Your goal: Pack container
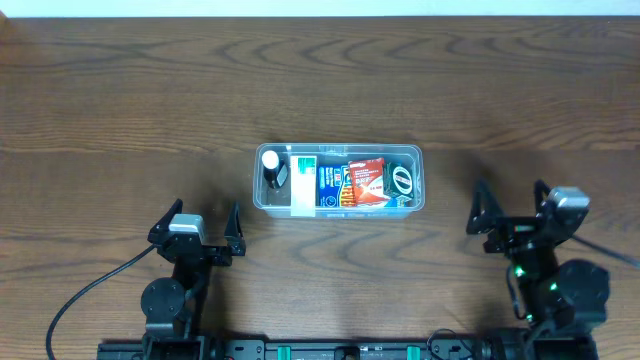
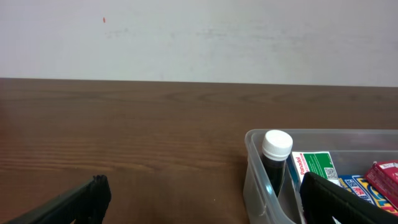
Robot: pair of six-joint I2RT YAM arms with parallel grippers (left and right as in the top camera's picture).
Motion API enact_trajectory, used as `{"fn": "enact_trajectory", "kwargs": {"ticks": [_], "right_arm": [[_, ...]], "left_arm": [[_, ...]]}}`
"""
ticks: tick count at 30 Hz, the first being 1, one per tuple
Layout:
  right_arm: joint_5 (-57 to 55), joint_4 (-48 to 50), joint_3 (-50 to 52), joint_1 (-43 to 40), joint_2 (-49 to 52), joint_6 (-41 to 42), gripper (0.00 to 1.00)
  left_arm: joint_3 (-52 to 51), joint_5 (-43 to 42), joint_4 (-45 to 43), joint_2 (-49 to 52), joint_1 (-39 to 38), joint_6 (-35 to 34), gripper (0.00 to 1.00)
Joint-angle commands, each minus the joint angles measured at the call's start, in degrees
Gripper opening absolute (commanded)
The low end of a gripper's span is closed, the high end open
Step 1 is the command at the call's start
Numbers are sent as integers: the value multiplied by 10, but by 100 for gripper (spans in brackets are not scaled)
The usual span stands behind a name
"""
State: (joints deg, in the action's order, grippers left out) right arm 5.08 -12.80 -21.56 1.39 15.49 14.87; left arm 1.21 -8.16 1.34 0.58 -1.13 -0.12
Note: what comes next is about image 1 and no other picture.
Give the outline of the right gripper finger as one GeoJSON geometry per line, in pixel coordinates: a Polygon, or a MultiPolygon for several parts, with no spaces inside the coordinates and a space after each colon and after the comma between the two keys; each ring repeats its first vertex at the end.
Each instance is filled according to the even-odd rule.
{"type": "Polygon", "coordinates": [[[549,195],[551,189],[549,186],[541,179],[536,180],[534,183],[534,200],[535,200],[535,209],[542,210],[544,207],[544,203],[546,201],[547,196],[549,195]]]}
{"type": "Polygon", "coordinates": [[[492,231],[497,221],[504,216],[496,197],[484,180],[478,180],[473,188],[472,204],[466,233],[484,234],[492,231]]]}

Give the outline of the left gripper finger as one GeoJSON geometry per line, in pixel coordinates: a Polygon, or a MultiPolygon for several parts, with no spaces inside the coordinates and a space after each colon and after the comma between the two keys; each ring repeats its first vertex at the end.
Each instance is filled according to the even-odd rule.
{"type": "Polygon", "coordinates": [[[169,225],[177,214],[182,213],[183,201],[176,199],[169,210],[150,229],[150,233],[161,233],[169,230],[169,225]]]}
{"type": "Polygon", "coordinates": [[[224,231],[224,238],[228,246],[244,245],[244,235],[240,225],[239,204],[237,202],[231,206],[224,231]]]}

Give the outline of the dark bottle white cap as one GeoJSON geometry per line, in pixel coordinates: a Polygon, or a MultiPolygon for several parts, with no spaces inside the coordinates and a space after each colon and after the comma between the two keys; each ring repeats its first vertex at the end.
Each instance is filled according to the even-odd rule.
{"type": "Polygon", "coordinates": [[[288,177],[286,162],[273,150],[265,151],[261,155],[263,178],[272,189],[284,186],[288,177]]]}

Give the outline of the green round-logo small box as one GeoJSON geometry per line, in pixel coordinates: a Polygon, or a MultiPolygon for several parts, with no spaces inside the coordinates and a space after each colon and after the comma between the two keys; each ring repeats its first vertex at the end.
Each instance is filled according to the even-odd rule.
{"type": "Polygon", "coordinates": [[[399,202],[414,199],[414,183],[411,172],[402,164],[391,162],[384,166],[384,194],[399,202]]]}

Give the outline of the white Panadol box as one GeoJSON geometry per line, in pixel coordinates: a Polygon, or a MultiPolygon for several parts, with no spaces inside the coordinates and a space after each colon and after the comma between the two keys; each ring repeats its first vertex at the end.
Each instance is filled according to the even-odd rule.
{"type": "Polygon", "coordinates": [[[317,157],[315,155],[293,155],[291,169],[292,217],[314,217],[316,208],[317,157]]]}

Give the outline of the blue Kool Fever box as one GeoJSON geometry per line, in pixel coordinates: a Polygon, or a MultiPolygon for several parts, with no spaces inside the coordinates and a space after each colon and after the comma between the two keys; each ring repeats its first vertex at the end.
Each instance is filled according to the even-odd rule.
{"type": "Polygon", "coordinates": [[[359,207],[347,165],[318,168],[317,205],[324,208],[359,207]]]}

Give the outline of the red white packet box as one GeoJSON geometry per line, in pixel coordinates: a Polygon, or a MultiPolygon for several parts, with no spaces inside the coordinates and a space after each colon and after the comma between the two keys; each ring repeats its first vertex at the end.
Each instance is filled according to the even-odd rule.
{"type": "Polygon", "coordinates": [[[386,203],[390,199],[384,193],[384,164],[382,157],[348,164],[357,206],[386,203]]]}

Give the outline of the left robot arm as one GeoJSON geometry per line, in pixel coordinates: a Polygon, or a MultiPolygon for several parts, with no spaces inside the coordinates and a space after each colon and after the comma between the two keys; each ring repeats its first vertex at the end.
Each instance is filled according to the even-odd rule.
{"type": "Polygon", "coordinates": [[[173,265],[172,275],[152,281],[142,292],[146,316],[144,359],[222,359],[224,352],[199,330],[215,267],[229,267],[246,254],[239,205],[233,204],[224,230],[224,245],[208,245],[202,216],[182,212],[178,199],[149,231],[148,241],[173,265]]]}

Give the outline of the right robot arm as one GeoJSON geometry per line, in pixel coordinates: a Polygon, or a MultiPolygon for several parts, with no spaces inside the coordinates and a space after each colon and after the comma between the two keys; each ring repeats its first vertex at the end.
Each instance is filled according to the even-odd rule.
{"type": "Polygon", "coordinates": [[[595,359],[594,328],[607,319],[610,276],[593,262],[557,260],[556,248],[586,217],[589,197],[577,187],[534,184],[535,213],[508,216],[483,181],[472,193],[466,232],[486,235],[487,253],[510,262],[506,282],[525,329],[501,329],[478,350],[483,359],[595,359]]]}

